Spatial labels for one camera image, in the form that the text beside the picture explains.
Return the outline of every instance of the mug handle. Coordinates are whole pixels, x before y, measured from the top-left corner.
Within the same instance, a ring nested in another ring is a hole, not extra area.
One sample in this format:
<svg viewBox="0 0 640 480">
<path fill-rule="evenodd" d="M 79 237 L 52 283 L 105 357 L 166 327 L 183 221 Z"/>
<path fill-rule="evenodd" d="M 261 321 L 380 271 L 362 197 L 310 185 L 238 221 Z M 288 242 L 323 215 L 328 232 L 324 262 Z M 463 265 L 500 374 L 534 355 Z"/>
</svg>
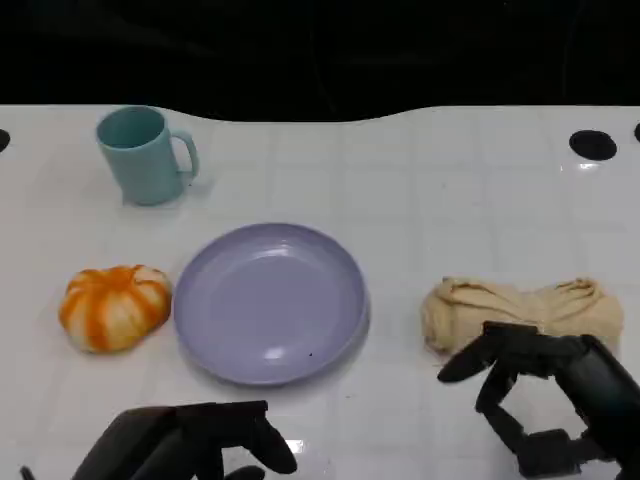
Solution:
<svg viewBox="0 0 640 480">
<path fill-rule="evenodd" d="M 191 157 L 190 173 L 192 177 L 195 177 L 200 171 L 200 159 L 198 158 L 198 151 L 196 150 L 196 144 L 193 143 L 193 138 L 191 138 L 191 134 L 185 132 L 184 130 L 175 130 L 171 132 L 171 136 L 179 138 L 187 146 L 187 150 L 189 151 L 189 157 Z"/>
</svg>

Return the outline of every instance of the black hole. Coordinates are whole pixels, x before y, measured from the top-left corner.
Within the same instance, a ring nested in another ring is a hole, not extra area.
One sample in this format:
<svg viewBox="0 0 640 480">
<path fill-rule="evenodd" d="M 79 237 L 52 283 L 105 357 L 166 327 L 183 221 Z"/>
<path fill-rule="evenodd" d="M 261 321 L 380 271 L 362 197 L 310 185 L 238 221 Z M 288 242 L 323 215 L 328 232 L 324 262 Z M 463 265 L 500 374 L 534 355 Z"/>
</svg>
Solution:
<svg viewBox="0 0 640 480">
<path fill-rule="evenodd" d="M 7 148 L 7 145 L 9 145 L 10 141 L 11 136 L 9 135 L 9 132 L 7 132 L 6 130 L 0 130 L 0 152 Z"/>
<path fill-rule="evenodd" d="M 569 139 L 571 150 L 587 160 L 609 160 L 618 152 L 613 139 L 598 130 L 580 130 Z"/>
</svg>

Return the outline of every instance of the plate rim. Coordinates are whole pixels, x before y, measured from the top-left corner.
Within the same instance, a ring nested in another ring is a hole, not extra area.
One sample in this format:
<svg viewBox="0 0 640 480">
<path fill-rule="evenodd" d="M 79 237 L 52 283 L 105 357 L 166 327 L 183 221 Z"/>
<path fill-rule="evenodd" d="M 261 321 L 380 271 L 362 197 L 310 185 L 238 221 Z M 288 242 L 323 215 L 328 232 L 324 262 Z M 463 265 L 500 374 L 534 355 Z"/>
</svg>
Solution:
<svg viewBox="0 0 640 480">
<path fill-rule="evenodd" d="M 238 234 L 239 232 L 242 232 L 244 230 L 253 230 L 253 229 L 260 229 L 260 228 L 266 228 L 266 227 L 284 227 L 284 228 L 292 228 L 295 230 L 302 230 L 302 231 L 306 231 L 307 233 L 312 233 L 314 235 L 318 235 L 320 237 L 322 237 L 323 239 L 329 241 L 330 243 L 334 244 L 335 246 L 338 247 L 338 249 L 342 250 L 342 252 L 344 252 L 344 254 L 346 255 L 346 257 L 349 259 L 349 261 L 353 264 L 353 266 L 355 267 L 355 272 L 356 275 L 355 277 L 357 278 L 357 281 L 360 283 L 360 285 L 362 286 L 362 292 L 363 292 L 363 297 L 362 297 L 362 305 L 360 306 L 360 312 L 359 312 L 359 317 L 358 320 L 356 322 L 355 328 L 353 330 L 352 335 L 340 346 L 340 348 L 338 348 L 332 355 L 328 356 L 326 359 L 324 359 L 322 362 L 317 363 L 312 365 L 312 367 L 307 368 L 306 370 L 296 373 L 296 374 L 291 374 L 288 376 L 283 376 L 281 378 L 276 378 L 276 379 L 271 379 L 271 380 L 251 380 L 251 379 L 238 379 L 238 378 L 233 378 L 233 376 L 229 376 L 229 375 L 225 375 L 224 373 L 221 373 L 217 368 L 215 368 L 214 366 L 212 366 L 211 364 L 204 362 L 201 358 L 201 356 L 196 355 L 188 346 L 187 342 L 184 340 L 183 334 L 180 331 L 180 324 L 181 322 L 178 321 L 178 317 L 176 315 L 177 309 L 176 309 L 176 305 L 178 303 L 178 297 L 181 296 L 181 291 L 184 290 L 184 288 L 186 287 L 182 287 L 182 285 L 184 284 L 184 282 L 186 282 L 185 280 L 185 276 L 187 274 L 187 271 L 189 270 L 189 267 L 191 267 L 191 265 L 193 265 L 195 263 L 195 261 L 204 254 L 205 251 L 207 251 L 208 249 L 212 248 L 214 245 L 216 245 L 217 243 L 222 242 L 224 239 L 226 239 L 227 237 L 234 235 L 234 234 Z M 365 281 L 364 278 L 364 274 L 362 273 L 362 269 L 360 268 L 360 265 L 358 265 L 358 262 L 356 261 L 356 259 L 353 257 L 353 255 L 351 255 L 351 253 L 345 248 L 343 247 L 340 242 L 338 242 L 335 238 L 327 235 L 326 233 L 317 230 L 316 228 L 313 227 L 309 227 L 306 225 L 302 225 L 302 224 L 297 224 L 297 223 L 287 223 L 287 222 L 260 222 L 260 223 L 251 223 L 248 225 L 243 225 L 241 227 L 238 228 L 234 228 L 232 230 L 229 230 L 228 232 L 225 232 L 221 235 L 219 235 L 218 237 L 214 238 L 213 240 L 211 240 L 210 242 L 208 242 L 206 245 L 204 245 L 203 247 L 201 247 L 192 257 L 191 259 L 187 262 L 187 265 L 184 267 L 184 269 L 182 270 L 182 272 L 180 273 L 180 277 L 178 278 L 178 281 L 176 283 L 176 287 L 174 289 L 174 295 L 173 295 L 173 299 L 171 302 L 172 305 L 172 317 L 173 317 L 173 324 L 174 324 L 174 329 L 176 332 L 176 335 L 178 337 L 178 344 L 181 347 L 181 350 L 183 351 L 184 354 L 186 354 L 186 356 L 188 357 L 188 359 L 193 362 L 195 365 L 197 365 L 199 368 L 205 370 L 207 373 L 237 384 L 237 385 L 248 385 L 248 386 L 277 386 L 277 385 L 284 385 L 287 383 L 292 383 L 295 381 L 299 381 L 299 380 L 303 380 L 303 379 L 307 379 L 309 377 L 312 377 L 318 373 L 320 373 L 321 371 L 323 371 L 325 368 L 329 367 L 330 365 L 332 365 L 333 363 L 337 362 L 342 356 L 344 356 L 349 350 L 351 350 L 351 347 L 357 343 L 357 341 L 362 337 L 363 333 L 366 331 L 366 326 L 369 323 L 370 320 L 370 310 L 371 310 L 371 305 L 370 305 L 370 296 L 369 296 L 369 290 L 367 288 L 367 283 Z"/>
</svg>

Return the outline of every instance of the lavender plate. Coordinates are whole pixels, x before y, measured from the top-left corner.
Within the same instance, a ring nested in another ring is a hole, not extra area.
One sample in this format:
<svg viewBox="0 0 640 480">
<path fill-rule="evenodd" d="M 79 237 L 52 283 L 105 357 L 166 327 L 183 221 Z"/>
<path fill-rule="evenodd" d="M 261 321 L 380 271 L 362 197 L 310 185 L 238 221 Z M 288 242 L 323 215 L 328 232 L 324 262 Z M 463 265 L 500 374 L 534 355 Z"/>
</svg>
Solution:
<svg viewBox="0 0 640 480">
<path fill-rule="evenodd" d="M 278 385 L 337 360 L 365 331 L 360 269 L 306 227 L 259 224 L 214 240 L 187 266 L 173 315 L 182 345 L 226 380 Z"/>
</svg>

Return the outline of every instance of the orange pumpkin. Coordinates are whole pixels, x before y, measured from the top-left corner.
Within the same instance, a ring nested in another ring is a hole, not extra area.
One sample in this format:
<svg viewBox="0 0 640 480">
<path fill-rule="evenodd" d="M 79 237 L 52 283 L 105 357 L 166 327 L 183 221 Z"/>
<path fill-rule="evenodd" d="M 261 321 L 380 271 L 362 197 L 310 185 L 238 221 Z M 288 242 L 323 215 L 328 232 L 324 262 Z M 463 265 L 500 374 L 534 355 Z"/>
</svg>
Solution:
<svg viewBox="0 0 640 480">
<path fill-rule="evenodd" d="M 171 284 L 159 270 L 136 265 L 83 270 L 69 283 L 60 323 L 82 350 L 134 346 L 171 312 Z"/>
</svg>

